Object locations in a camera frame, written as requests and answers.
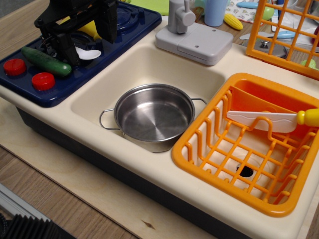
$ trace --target sink drain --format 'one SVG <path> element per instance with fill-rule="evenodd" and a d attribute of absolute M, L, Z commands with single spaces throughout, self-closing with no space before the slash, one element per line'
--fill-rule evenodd
<path fill-rule="evenodd" d="M 250 167 L 244 166 L 243 170 L 240 172 L 240 176 L 244 178 L 249 178 L 254 174 L 254 170 Z"/>

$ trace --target toy stove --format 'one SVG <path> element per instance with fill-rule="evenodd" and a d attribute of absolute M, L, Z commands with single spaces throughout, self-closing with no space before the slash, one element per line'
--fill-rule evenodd
<path fill-rule="evenodd" d="M 81 31 L 71 34 L 76 46 L 88 50 L 97 49 L 102 54 L 94 60 L 81 60 L 81 64 L 73 66 L 71 75 L 65 78 L 55 76 L 55 85 L 51 89 L 39 91 L 33 87 L 32 77 L 43 71 L 29 63 L 21 51 L 1 60 L 0 68 L 3 69 L 3 65 L 11 59 L 22 59 L 27 70 L 17 76 L 9 76 L 2 70 L 0 84 L 42 107 L 56 106 L 161 23 L 159 13 L 124 2 L 118 2 L 117 14 L 117 38 L 114 43 L 104 39 L 94 41 L 91 36 Z M 37 49 L 43 47 L 40 38 L 27 46 Z"/>

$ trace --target toy utensil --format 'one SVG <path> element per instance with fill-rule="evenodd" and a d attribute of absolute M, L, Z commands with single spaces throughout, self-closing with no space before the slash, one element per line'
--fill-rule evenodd
<path fill-rule="evenodd" d="M 255 129 L 265 131 L 268 131 L 269 128 L 269 124 L 265 121 L 265 118 L 268 118 L 273 124 L 272 131 L 280 133 L 294 131 L 297 124 L 319 127 L 319 109 L 299 111 L 297 114 L 228 111 L 227 117 L 249 127 L 260 117 L 260 120 L 255 125 Z"/>
<path fill-rule="evenodd" d="M 79 47 L 75 47 L 75 50 L 81 60 L 93 60 L 101 55 L 101 52 L 99 50 L 86 51 Z"/>

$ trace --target gray faucet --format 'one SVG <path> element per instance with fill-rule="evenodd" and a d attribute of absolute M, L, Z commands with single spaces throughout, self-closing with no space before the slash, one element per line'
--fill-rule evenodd
<path fill-rule="evenodd" d="M 195 14 L 189 9 L 189 0 L 169 0 L 168 30 L 170 32 L 186 33 L 195 19 Z"/>

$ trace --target yellow knife handle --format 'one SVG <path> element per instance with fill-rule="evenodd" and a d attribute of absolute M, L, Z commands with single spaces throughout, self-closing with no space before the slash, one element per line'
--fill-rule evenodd
<path fill-rule="evenodd" d="M 319 109 L 299 111 L 297 114 L 297 123 L 312 127 L 319 127 Z"/>

